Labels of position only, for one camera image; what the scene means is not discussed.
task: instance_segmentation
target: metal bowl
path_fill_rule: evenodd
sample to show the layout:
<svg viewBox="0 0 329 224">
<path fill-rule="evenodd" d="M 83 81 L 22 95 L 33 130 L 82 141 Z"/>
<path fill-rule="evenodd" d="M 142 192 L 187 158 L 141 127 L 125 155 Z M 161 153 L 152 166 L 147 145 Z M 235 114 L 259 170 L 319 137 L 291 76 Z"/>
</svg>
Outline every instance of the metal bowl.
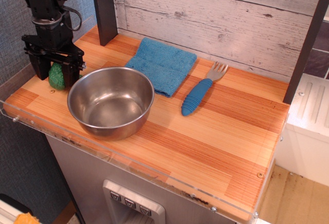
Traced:
<svg viewBox="0 0 329 224">
<path fill-rule="evenodd" d="M 142 128 L 153 100 L 153 85 L 144 74 L 109 67 L 79 79 L 69 91 L 67 106 L 91 135 L 120 140 Z"/>
</svg>

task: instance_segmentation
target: dark metal pole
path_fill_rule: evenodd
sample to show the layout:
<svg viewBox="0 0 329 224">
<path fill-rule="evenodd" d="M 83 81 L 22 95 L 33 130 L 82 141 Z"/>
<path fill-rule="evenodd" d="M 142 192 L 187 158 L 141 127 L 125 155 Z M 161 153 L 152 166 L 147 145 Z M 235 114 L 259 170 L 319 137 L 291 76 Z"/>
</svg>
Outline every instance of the dark metal pole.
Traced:
<svg viewBox="0 0 329 224">
<path fill-rule="evenodd" d="M 303 75 L 307 59 L 309 57 L 315 39 L 320 30 L 320 26 L 325 16 L 325 12 L 327 11 L 328 5 L 329 5 L 329 0 L 319 0 L 317 4 L 302 50 L 299 54 L 293 75 L 291 76 L 291 80 L 286 95 L 283 99 L 284 103 L 291 104 L 293 101 L 296 90 L 298 88 L 299 81 Z"/>
<path fill-rule="evenodd" d="M 114 0 L 94 0 L 99 40 L 105 46 L 117 34 Z"/>
</svg>

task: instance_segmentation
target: green scrubber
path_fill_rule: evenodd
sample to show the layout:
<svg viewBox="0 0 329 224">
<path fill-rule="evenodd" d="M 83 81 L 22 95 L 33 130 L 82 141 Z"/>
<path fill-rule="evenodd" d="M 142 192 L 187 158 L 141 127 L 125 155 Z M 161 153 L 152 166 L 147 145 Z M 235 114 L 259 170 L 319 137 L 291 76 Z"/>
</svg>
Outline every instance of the green scrubber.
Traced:
<svg viewBox="0 0 329 224">
<path fill-rule="evenodd" d="M 65 89 L 64 77 L 62 73 L 62 65 L 53 63 L 49 71 L 49 84 L 54 89 Z"/>
</svg>

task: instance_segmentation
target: wooden tabletop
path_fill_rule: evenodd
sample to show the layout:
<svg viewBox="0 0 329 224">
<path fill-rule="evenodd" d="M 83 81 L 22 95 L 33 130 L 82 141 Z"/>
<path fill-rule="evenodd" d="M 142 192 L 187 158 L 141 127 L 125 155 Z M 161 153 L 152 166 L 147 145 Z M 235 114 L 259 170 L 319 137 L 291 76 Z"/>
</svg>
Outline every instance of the wooden tabletop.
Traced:
<svg viewBox="0 0 329 224">
<path fill-rule="evenodd" d="M 124 66 L 140 40 L 118 35 L 102 47 L 95 27 L 75 44 L 85 52 L 87 68 L 81 73 L 87 74 Z M 287 116 L 289 105 L 282 103 L 287 84 L 229 68 L 197 110 L 183 117 L 185 96 L 212 64 L 198 58 L 173 97 L 156 95 L 143 128 L 121 141 L 87 134 L 67 108 L 69 89 L 54 91 L 37 77 L 10 96 L 4 108 L 42 132 L 247 223 Z"/>
</svg>

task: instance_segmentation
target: blue fork handle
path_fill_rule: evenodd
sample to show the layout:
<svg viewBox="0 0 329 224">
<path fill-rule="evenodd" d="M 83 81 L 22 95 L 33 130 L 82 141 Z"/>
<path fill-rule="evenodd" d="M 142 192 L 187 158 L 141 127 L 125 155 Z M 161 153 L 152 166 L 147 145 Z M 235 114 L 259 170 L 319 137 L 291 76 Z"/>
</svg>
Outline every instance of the blue fork handle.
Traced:
<svg viewBox="0 0 329 224">
<path fill-rule="evenodd" d="M 187 116 L 194 112 L 211 85 L 211 79 L 203 79 L 194 86 L 194 88 L 186 96 L 183 105 L 181 106 L 181 114 L 183 116 Z"/>
</svg>

